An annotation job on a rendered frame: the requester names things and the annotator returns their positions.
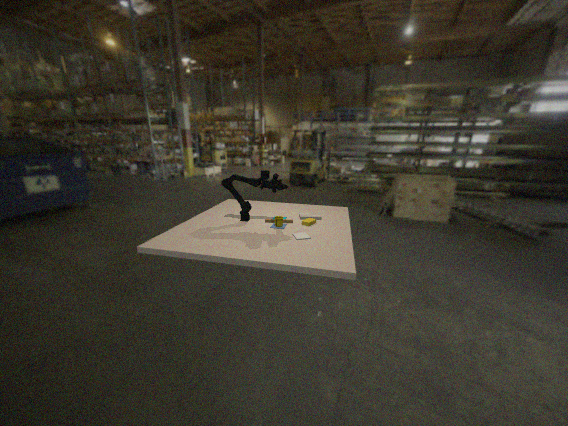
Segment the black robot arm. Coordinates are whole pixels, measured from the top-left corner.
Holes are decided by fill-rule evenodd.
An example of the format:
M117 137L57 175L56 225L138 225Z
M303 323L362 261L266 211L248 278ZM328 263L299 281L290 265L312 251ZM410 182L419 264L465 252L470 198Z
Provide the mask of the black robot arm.
M226 189L228 189L231 194L236 198L236 200L240 203L240 206L242 208L242 210L240 211L241 214L241 220L240 221L249 221L250 220L250 215L249 215L249 211L251 210L251 204L247 201L245 201L240 194L236 191L236 189L233 187L233 181L237 180L237 181L241 181L241 182L245 182L248 183L254 187L258 187L260 184L260 189L262 190L263 187L268 188L268 179L269 179L269 173L270 171L261 171L261 177L259 179L256 178L247 178L247 177L243 177L243 176L239 176L239 175L232 175L231 177L222 180L222 186L224 186ZM271 183L276 183L277 178L279 175L277 175L276 173L273 175L273 179L270 181ZM262 181L262 182L261 182Z

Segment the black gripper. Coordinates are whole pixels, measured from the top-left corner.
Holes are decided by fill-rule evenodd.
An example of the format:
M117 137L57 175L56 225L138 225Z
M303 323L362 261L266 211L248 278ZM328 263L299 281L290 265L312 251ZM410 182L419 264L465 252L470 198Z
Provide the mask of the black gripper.
M279 179L278 181L276 181L276 183L271 183L270 181L268 181L268 188L272 189L273 192L277 192L276 188L279 190L283 190L283 189L287 189L288 186L282 183L282 180Z

